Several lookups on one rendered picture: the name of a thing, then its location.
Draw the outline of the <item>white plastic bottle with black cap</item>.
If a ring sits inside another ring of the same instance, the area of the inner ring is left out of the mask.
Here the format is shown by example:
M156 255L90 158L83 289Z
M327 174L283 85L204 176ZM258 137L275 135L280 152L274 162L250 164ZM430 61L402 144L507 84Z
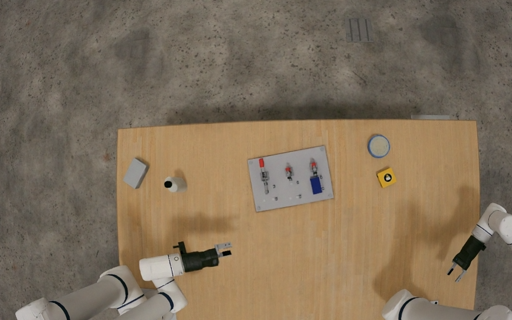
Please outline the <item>white plastic bottle with black cap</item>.
M185 192L188 188L185 181L177 177L167 177L164 186L171 192Z

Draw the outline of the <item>round grey and blue tin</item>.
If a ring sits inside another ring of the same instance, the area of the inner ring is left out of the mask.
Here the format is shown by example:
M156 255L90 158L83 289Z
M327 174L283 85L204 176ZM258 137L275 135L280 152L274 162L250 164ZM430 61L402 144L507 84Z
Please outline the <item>round grey and blue tin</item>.
M382 158L389 153L390 143L386 137L376 135L368 142L367 149L372 157Z

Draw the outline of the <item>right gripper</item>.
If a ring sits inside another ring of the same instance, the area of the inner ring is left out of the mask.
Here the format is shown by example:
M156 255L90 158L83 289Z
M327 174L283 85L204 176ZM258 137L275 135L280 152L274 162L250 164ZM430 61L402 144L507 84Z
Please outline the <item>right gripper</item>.
M462 268L463 272L456 279L456 283L458 283L463 275L467 273L467 269L469 268L471 261L477 256L480 250L485 250L486 246L484 243L487 244L491 238L491 236L477 226L474 227L471 233L472 235L470 235L461 251L453 258L452 263L454 264L447 272L447 275L450 275L456 265L459 265Z

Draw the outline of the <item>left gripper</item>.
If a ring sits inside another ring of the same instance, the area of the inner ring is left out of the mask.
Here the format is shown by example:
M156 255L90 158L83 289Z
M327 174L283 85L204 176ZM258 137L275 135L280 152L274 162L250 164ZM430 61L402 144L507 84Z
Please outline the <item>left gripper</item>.
M218 266L220 264L219 258L232 255L230 250L219 252L219 249L232 247L231 242L215 244L215 248L203 252L187 253L183 241L178 242L178 246L173 246L173 249L178 247L180 248L180 255L179 253L170 254L174 276L183 275L184 271L187 273L202 270L205 267Z

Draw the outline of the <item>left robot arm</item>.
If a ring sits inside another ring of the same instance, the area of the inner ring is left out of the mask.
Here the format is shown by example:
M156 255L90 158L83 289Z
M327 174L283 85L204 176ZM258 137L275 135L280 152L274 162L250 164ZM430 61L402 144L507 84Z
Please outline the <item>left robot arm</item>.
M100 275L97 283L52 301L41 298L17 310L17 320L88 320L117 308L113 320L171 320L188 301L176 283L169 254L139 261L143 280L157 290L143 293L126 265Z

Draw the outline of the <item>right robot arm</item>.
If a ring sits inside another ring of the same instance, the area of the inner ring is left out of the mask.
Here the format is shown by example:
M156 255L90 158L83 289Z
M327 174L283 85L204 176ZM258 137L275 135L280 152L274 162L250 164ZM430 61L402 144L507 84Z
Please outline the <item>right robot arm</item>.
M492 236L494 232L512 249L512 215L491 203L476 225ZM385 320L512 320L512 311L504 305L495 305L484 312L431 303L425 298L413 296L402 289L385 304L382 313Z

